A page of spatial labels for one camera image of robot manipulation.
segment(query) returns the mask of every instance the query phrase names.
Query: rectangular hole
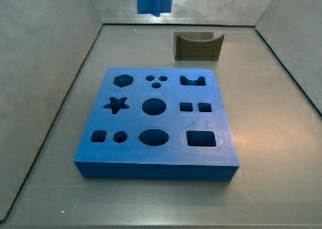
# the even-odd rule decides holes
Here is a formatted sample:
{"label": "rectangular hole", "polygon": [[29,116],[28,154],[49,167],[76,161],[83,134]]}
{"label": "rectangular hole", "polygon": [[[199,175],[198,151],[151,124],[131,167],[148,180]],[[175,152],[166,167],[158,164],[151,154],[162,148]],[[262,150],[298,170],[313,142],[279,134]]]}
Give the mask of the rectangular hole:
{"label": "rectangular hole", "polygon": [[212,131],[187,131],[186,140],[188,146],[215,147],[216,139]]}
{"label": "rectangular hole", "polygon": [[194,107],[191,103],[180,103],[180,111],[182,112],[192,112]]}
{"label": "rectangular hole", "polygon": [[198,108],[200,112],[211,112],[211,104],[210,103],[198,103]]}

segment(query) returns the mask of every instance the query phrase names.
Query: blue foam block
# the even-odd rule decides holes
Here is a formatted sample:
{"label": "blue foam block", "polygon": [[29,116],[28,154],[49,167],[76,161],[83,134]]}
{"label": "blue foam block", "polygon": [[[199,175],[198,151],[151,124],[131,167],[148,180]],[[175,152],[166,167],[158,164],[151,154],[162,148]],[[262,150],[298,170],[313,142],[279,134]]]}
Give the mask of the blue foam block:
{"label": "blue foam block", "polygon": [[172,0],[138,0],[138,14],[151,13],[156,17],[160,13],[171,12]]}
{"label": "blue foam block", "polygon": [[75,164],[84,177],[230,181],[239,158],[212,71],[109,68]]}

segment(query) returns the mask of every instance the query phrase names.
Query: square hole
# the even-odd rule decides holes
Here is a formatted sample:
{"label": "square hole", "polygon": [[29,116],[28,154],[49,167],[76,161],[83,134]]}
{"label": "square hole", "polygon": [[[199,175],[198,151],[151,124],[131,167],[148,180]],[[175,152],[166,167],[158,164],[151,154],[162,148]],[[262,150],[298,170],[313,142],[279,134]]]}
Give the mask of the square hole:
{"label": "square hole", "polygon": [[212,131],[187,131],[186,140],[188,146],[215,147],[216,139]]}
{"label": "square hole", "polygon": [[208,103],[198,103],[198,108],[200,112],[211,112],[211,104]]}
{"label": "square hole", "polygon": [[105,140],[107,132],[104,130],[96,130],[91,136],[91,142],[103,142]]}
{"label": "square hole", "polygon": [[192,112],[194,107],[191,103],[180,103],[180,111],[182,112]]}

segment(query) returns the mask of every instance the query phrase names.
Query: cutout hole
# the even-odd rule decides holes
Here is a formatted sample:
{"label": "cutout hole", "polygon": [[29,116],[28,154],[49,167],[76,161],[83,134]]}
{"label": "cutout hole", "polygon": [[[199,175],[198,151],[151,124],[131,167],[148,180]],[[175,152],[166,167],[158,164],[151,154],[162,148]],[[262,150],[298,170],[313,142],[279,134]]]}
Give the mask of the cutout hole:
{"label": "cutout hole", "polygon": [[142,110],[148,115],[160,115],[166,110],[166,102],[159,98],[151,98],[142,104]]}
{"label": "cutout hole", "polygon": [[127,109],[130,106],[126,105],[127,97],[115,98],[109,97],[109,104],[104,105],[103,108],[111,108],[112,114],[117,114],[122,109]]}
{"label": "cutout hole", "polygon": [[113,135],[113,141],[122,143],[127,140],[127,133],[124,131],[117,131]]}
{"label": "cutout hole", "polygon": [[200,112],[211,112],[211,104],[208,103],[198,103],[198,108]]}
{"label": "cutout hole", "polygon": [[148,129],[139,134],[139,141],[148,146],[160,146],[168,141],[168,134],[159,129]]}
{"label": "cutout hole", "polygon": [[191,103],[180,103],[180,111],[182,112],[192,112],[194,107]]}
{"label": "cutout hole", "polygon": [[134,77],[128,74],[122,74],[115,77],[113,84],[120,88],[130,86],[134,83]]}
{"label": "cutout hole", "polygon": [[150,82],[154,81],[155,80],[155,76],[154,75],[147,75],[146,76],[146,80],[150,81]]}
{"label": "cutout hole", "polygon": [[162,76],[159,77],[159,80],[160,80],[160,82],[164,82],[164,81],[167,80],[167,77],[166,77],[164,75],[162,75]]}
{"label": "cutout hole", "polygon": [[104,130],[96,130],[91,136],[91,142],[103,142],[105,140],[107,132]]}
{"label": "cutout hole", "polygon": [[187,131],[186,140],[188,146],[215,147],[216,139],[211,131]]}
{"label": "cutout hole", "polygon": [[196,80],[190,80],[182,75],[180,83],[182,85],[186,85],[186,86],[206,86],[206,80],[203,76],[199,76]]}
{"label": "cutout hole", "polygon": [[162,84],[159,83],[159,82],[155,82],[154,84],[152,84],[152,88],[154,89],[158,89],[158,88],[160,88],[162,87]]}

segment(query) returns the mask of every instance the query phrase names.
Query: gray wall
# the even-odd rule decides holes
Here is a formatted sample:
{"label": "gray wall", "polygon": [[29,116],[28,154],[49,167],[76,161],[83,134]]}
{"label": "gray wall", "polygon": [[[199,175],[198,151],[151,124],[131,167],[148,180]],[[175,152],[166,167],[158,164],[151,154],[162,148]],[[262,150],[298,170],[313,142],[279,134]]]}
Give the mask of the gray wall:
{"label": "gray wall", "polygon": [[88,0],[0,0],[0,221],[100,26]]}
{"label": "gray wall", "polygon": [[136,0],[91,0],[105,24],[255,26],[271,0],[174,0],[172,12],[138,15]]}
{"label": "gray wall", "polygon": [[322,113],[322,2],[274,0],[256,29]]}

